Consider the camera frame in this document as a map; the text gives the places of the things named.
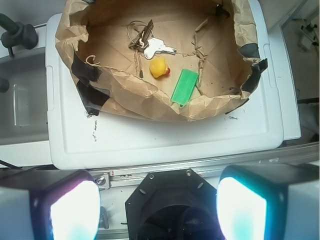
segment bright light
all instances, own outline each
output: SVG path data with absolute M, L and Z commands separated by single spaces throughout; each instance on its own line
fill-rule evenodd
M 227 240 L 263 240 L 267 201 L 233 177 L 223 178 L 217 189 L 217 216 Z
M 92 181 L 83 181 L 51 208 L 55 240 L 93 240 L 100 218 L 100 193 Z

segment black tape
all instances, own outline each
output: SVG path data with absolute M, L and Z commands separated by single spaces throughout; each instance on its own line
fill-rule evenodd
M 246 58 L 260 58 L 259 47 L 256 43 L 248 43 L 238 49 L 239 53 Z
M 96 0 L 82 0 L 84 2 L 86 2 L 87 4 L 94 4 L 96 2 Z
M 108 94 L 105 94 L 92 86 L 86 86 L 82 81 L 78 81 L 76 89 L 80 95 L 85 110 L 89 115 L 99 115 L 99 111 L 106 101 L 110 98 Z
M 226 19 L 230 17 L 230 13 L 229 13 L 228 11 L 224 10 L 224 6 L 223 6 L 223 5 L 220 5 L 220 4 L 218 4 L 218 5 L 216 6 L 215 15 L 216 15 L 217 17 L 220 17 L 220 16 L 225 15 L 225 16 L 226 16 Z
M 76 52 L 73 54 L 71 71 L 86 87 L 89 86 L 90 81 L 97 82 L 101 74 L 101 71 L 96 66 L 83 62 Z
M 233 109 L 233 110 L 231 110 L 231 111 L 226 112 L 225 115 L 228 115 L 229 113 L 233 112 L 234 110 L 242 107 L 242 106 L 245 105 L 248 101 L 249 101 L 249 98 L 248 98 L 247 100 L 245 100 L 244 103 L 242 103 L 242 104 L 241 104 L 240 106 L 238 106 L 237 108 L 235 108 L 235 109 Z
M 260 61 L 258 64 L 251 66 L 252 74 L 249 79 L 242 85 L 241 90 L 253 93 L 259 84 L 261 74 L 268 67 L 268 59 Z

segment screw hole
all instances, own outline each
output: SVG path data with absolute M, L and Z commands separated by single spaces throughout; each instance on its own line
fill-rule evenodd
M 142 193 L 143 195 L 146 195 L 147 193 L 143 189 L 139 189 L 139 192 Z
M 201 183 L 199 184 L 199 186 L 198 186 L 198 189 L 202 188 L 203 185 L 204 185 L 204 183 L 201 182 Z

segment key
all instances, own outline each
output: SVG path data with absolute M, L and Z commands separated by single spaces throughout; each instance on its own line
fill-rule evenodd
M 151 19 L 148 25 L 145 26 L 141 32 L 139 32 L 138 36 L 136 36 L 135 39 L 132 40 L 132 42 L 129 44 L 129 48 L 134 47 L 141 51 L 146 49 L 149 45 L 147 38 L 149 37 L 153 27 L 154 27 L 154 23 Z
M 156 53 L 159 54 L 162 52 L 175 55 L 177 53 L 177 50 L 172 47 L 166 46 L 164 41 L 155 37 L 148 40 L 148 47 L 144 49 L 144 56 L 146 59 L 150 60 Z

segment silver key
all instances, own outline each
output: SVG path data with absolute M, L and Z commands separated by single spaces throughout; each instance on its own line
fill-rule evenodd
M 146 49 L 144 49 L 144 56 L 148 60 L 152 59 L 156 53 L 165 52 L 173 55 L 177 53 L 176 49 L 166 46 L 164 41 L 155 37 L 149 39 L 148 43 L 149 46 Z

